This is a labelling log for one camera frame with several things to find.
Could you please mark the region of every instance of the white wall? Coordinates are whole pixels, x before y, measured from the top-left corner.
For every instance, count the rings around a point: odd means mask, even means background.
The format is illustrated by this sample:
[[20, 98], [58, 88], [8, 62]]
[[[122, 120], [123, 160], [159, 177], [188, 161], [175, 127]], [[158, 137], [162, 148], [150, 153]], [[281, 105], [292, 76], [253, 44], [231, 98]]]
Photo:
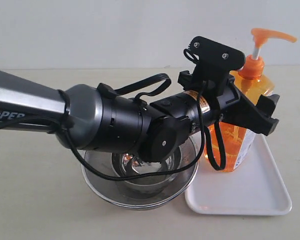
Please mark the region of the white wall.
[[251, 28], [272, 39], [268, 65], [300, 65], [300, 0], [0, 0], [0, 69], [180, 67], [197, 35], [253, 49]]

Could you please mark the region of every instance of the table surface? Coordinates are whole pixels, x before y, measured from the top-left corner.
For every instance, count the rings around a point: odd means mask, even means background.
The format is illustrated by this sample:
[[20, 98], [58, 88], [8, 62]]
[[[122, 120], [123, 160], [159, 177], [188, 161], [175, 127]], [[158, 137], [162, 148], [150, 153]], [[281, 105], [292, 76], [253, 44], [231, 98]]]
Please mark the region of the table surface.
[[[103, 82], [119, 88], [156, 73], [172, 86], [161, 97], [182, 90], [184, 69], [6, 70], [55, 89]], [[192, 212], [180, 195], [149, 211], [114, 206], [95, 195], [80, 164], [55, 136], [0, 131], [0, 240], [77, 239], [296, 239], [300, 240], [300, 66], [267, 66], [264, 73], [281, 95], [280, 119], [267, 142], [292, 199], [284, 216], [213, 216]]]

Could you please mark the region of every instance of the white tray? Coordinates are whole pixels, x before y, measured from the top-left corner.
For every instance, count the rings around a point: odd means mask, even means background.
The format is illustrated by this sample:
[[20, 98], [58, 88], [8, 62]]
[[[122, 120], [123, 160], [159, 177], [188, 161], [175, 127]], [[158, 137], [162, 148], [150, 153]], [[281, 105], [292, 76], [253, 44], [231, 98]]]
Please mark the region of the white tray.
[[[200, 136], [194, 139], [200, 143]], [[199, 214], [278, 216], [292, 202], [263, 135], [257, 134], [246, 159], [233, 172], [216, 172], [204, 158], [185, 192]]]

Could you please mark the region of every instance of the soap dispenser bottle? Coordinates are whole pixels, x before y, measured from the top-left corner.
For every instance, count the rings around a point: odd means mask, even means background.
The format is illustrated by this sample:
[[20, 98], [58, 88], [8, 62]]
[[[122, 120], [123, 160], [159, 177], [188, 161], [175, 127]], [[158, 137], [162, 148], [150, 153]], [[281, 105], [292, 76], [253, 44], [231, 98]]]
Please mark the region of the soap dispenser bottle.
[[[275, 85], [263, 74], [265, 62], [260, 56], [261, 46], [270, 38], [283, 39], [294, 43], [297, 39], [283, 32], [253, 28], [251, 30], [255, 47], [253, 53], [246, 57], [245, 64], [240, 71], [231, 71], [234, 76], [234, 84], [253, 103], [257, 104], [260, 95], [269, 96], [272, 94]], [[222, 172], [234, 171], [245, 159], [256, 134], [249, 129], [220, 122], [220, 129], [226, 153], [226, 166]], [[214, 126], [210, 128], [212, 150], [214, 158], [220, 164], [218, 141]]]

